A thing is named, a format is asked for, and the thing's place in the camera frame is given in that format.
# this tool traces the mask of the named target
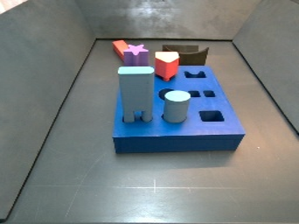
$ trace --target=blue shape sorter box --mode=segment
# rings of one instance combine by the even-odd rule
[[[164,95],[168,91],[190,92],[184,122],[163,119]],[[246,135],[234,108],[209,66],[179,66],[170,81],[154,77],[154,120],[123,122],[118,92],[114,142],[116,153],[171,151],[234,151]]]

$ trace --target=small square hole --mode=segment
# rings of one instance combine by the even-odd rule
[[[205,90],[203,94],[205,94],[206,97],[215,97],[217,96],[214,91],[211,91],[211,90]]]
[[[218,110],[201,111],[201,119],[205,122],[225,122],[223,115]]]
[[[184,72],[186,78],[207,78],[206,73],[203,71],[198,73]]]
[[[191,94],[191,97],[201,97],[201,92],[198,90],[191,90],[189,91],[189,93]]]

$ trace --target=light gray cylinder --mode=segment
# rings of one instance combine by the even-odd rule
[[[182,123],[187,118],[191,94],[175,90],[164,95],[163,119],[168,123]]]

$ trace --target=block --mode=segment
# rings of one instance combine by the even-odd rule
[[[164,95],[163,119],[168,123],[182,123],[187,118],[191,94],[182,90]]]
[[[179,58],[178,52],[155,53],[155,74],[159,75],[164,81],[168,81],[178,73]]]
[[[148,50],[144,45],[128,45],[124,50],[124,66],[126,67],[148,67]]]
[[[198,45],[163,45],[164,52],[178,52],[180,66],[205,66],[210,48],[199,51]]]
[[[114,50],[122,60],[124,60],[124,50],[128,48],[127,42],[120,39],[112,42]]]
[[[142,112],[143,122],[152,120],[154,110],[154,68],[150,66],[122,66],[118,69],[122,94],[122,122],[135,121],[135,112]]]
[[[174,90],[191,94],[187,118],[163,118],[166,95]],[[209,66],[179,66],[175,79],[154,77],[154,119],[135,116],[123,122],[122,97],[116,99],[114,143],[116,153],[168,151],[234,151],[246,135],[234,108]]]

